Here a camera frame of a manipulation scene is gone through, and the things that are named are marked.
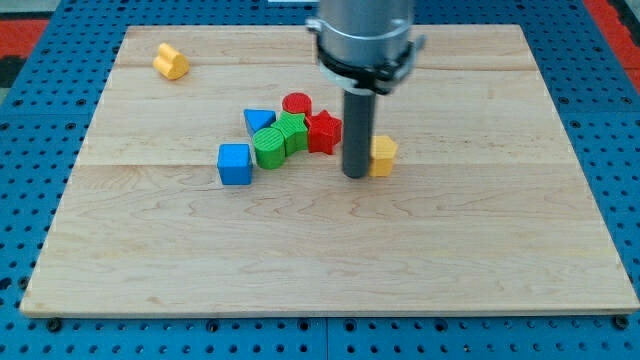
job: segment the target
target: wood grain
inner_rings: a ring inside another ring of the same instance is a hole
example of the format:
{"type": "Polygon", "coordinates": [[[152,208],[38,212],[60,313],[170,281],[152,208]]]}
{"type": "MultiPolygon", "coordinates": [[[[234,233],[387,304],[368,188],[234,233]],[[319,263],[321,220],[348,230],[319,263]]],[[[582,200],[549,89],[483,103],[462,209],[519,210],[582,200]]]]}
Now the wood grain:
{"type": "Polygon", "coordinates": [[[519,27],[418,26],[392,176],[295,154],[223,187],[242,110],[340,91],[298,27],[132,27],[21,303],[32,317],[478,316],[640,305],[519,27]],[[150,66],[168,42],[192,65],[150,66]]]}

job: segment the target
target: blue pegboard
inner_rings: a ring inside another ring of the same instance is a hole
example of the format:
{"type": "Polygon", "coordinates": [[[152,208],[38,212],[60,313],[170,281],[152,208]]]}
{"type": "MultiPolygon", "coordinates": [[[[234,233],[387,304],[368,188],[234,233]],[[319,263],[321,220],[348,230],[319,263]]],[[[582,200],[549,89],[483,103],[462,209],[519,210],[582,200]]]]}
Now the blue pegboard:
{"type": "MultiPolygon", "coordinates": [[[[0,108],[0,358],[640,358],[640,316],[31,320],[23,287],[128,25],[303,24],[266,0],[63,0],[0,108]]],[[[640,98],[578,0],[417,1],[421,24],[520,24],[636,291],[640,98]]]]}

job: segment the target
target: blue cube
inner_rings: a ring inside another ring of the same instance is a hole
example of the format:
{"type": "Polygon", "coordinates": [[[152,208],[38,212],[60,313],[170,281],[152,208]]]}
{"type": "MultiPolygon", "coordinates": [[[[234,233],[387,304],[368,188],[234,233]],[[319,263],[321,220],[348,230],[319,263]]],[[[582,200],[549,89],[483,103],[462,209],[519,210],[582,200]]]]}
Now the blue cube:
{"type": "Polygon", "coordinates": [[[218,151],[218,172],[223,185],[249,185],[253,163],[247,144],[222,144],[218,151]]]}
{"type": "Polygon", "coordinates": [[[245,109],[244,120],[249,136],[253,137],[253,134],[257,133],[258,130],[269,127],[276,121],[276,112],[273,110],[245,109]]]}

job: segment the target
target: yellow block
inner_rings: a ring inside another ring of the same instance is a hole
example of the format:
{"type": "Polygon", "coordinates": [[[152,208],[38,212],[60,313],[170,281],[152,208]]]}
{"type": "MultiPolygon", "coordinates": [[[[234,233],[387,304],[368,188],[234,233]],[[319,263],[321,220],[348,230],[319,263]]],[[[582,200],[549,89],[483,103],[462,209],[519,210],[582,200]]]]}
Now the yellow block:
{"type": "Polygon", "coordinates": [[[167,43],[158,46],[158,56],[153,59],[153,67],[169,80],[178,79],[189,71],[189,60],[167,43]]]}
{"type": "Polygon", "coordinates": [[[393,161],[398,152],[398,144],[387,135],[374,136],[371,139],[371,162],[369,176],[389,176],[393,161]]]}

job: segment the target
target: plastic toy block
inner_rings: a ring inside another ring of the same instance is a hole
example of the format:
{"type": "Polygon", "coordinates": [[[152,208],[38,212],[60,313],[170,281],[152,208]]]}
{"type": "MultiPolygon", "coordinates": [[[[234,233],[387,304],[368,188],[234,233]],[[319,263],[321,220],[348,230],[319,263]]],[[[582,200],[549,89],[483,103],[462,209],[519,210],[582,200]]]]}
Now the plastic toy block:
{"type": "Polygon", "coordinates": [[[305,93],[291,93],[282,99],[282,110],[311,116],[311,98],[305,93]]]}
{"type": "Polygon", "coordinates": [[[272,128],[278,129],[284,135],[284,148],[286,156],[291,156],[299,150],[306,150],[307,144],[307,127],[304,125],[304,114],[291,114],[283,111],[280,119],[271,125],[272,128]]]}
{"type": "Polygon", "coordinates": [[[218,173],[223,185],[249,185],[253,164],[247,144],[222,144],[218,150],[218,173]]]}
{"type": "Polygon", "coordinates": [[[263,169],[277,169],[284,164],[284,135],[278,129],[264,128],[253,135],[256,163],[263,169]]]}
{"type": "Polygon", "coordinates": [[[169,80],[181,78],[189,71],[189,60],[167,43],[158,46],[158,56],[153,59],[153,67],[169,80]]]}
{"type": "Polygon", "coordinates": [[[276,121],[276,112],[272,110],[244,110],[244,120],[247,124],[249,136],[253,136],[258,130],[271,126],[276,121]]]}
{"type": "Polygon", "coordinates": [[[398,152],[398,144],[387,135],[374,136],[371,139],[371,163],[369,176],[389,176],[393,161],[398,152]]]}
{"type": "Polygon", "coordinates": [[[333,155],[334,145],[342,140],[342,121],[322,110],[318,115],[307,116],[305,123],[309,127],[309,152],[333,155]]]}

